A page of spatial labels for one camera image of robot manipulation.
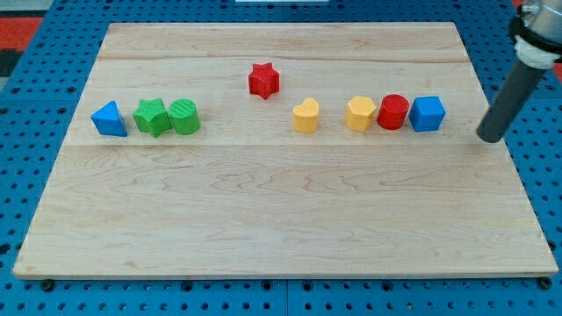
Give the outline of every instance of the red star block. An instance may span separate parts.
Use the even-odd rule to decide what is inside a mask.
[[[271,93],[279,92],[279,73],[273,68],[273,63],[253,64],[252,72],[248,76],[249,93],[257,94],[267,99]]]

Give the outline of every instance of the toy block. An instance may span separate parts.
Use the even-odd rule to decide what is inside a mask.
[[[436,131],[445,117],[445,108],[439,97],[417,97],[408,117],[415,132]]]
[[[139,131],[150,133],[154,138],[172,128],[161,98],[141,100],[139,108],[133,113],[133,119]]]
[[[272,62],[253,64],[248,80],[250,94],[267,99],[272,93],[279,92],[279,73],[273,68]]]
[[[199,127],[199,117],[195,103],[189,99],[178,99],[169,106],[169,119],[177,133],[189,135]]]
[[[318,128],[320,106],[313,98],[292,108],[292,128],[299,133],[314,133]]]
[[[376,110],[370,97],[353,97],[345,111],[345,123],[352,131],[364,132],[372,126]]]
[[[119,115],[119,109],[115,101],[111,101],[97,110],[90,118],[100,134],[126,137],[125,123]]]
[[[397,130],[404,124],[410,103],[400,95],[388,95],[383,98],[378,111],[377,122],[387,130]]]

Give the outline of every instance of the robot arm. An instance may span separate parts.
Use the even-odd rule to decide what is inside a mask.
[[[562,62],[562,0],[526,1],[510,31],[517,61],[476,131],[487,142],[503,137],[544,73]]]

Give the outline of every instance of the wooden board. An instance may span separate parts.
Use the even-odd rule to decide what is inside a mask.
[[[281,92],[248,94],[253,62]],[[343,123],[355,95],[437,94],[442,128]],[[140,98],[202,128],[136,130]],[[321,105],[318,132],[292,107]],[[130,133],[97,134],[115,99]],[[111,25],[14,273],[57,279],[535,277],[558,267],[449,23]]]

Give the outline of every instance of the red cylinder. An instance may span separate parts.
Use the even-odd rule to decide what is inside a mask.
[[[377,122],[387,130],[397,130],[404,124],[410,103],[400,95],[388,95],[383,98],[378,111]]]

